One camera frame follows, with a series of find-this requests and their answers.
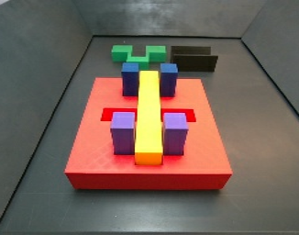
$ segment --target purple block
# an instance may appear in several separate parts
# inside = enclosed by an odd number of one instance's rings
[[[135,113],[114,112],[112,113],[112,144],[114,154],[135,154]]]
[[[187,116],[185,113],[166,113],[163,125],[165,155],[185,155],[187,139]]]

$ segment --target red block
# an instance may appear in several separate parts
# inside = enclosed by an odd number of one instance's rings
[[[78,189],[221,189],[233,176],[202,81],[179,79],[175,97],[162,98],[162,109],[193,109],[185,156],[165,156],[163,165],[135,165],[133,155],[114,155],[111,122],[100,121],[104,107],[138,107],[138,97],[123,97],[122,79],[98,78],[79,127],[66,174]]]

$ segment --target yellow block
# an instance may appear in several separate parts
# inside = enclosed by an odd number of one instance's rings
[[[135,163],[138,165],[163,163],[158,71],[141,71]]]

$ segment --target gray floor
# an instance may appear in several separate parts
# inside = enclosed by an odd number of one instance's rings
[[[211,46],[202,78],[234,176],[221,191],[76,191],[64,176],[98,76],[121,76],[112,44]],[[95,38],[72,78],[0,232],[299,231],[299,117],[239,39]]]

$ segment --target green block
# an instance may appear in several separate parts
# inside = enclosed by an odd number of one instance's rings
[[[129,54],[127,56],[127,62],[137,62],[141,66],[141,70],[149,70],[150,69],[150,61],[149,56],[133,56]]]
[[[146,46],[146,54],[150,62],[166,62],[167,60],[166,46]]]
[[[112,46],[112,61],[126,62],[129,54],[133,54],[133,45],[114,45]]]

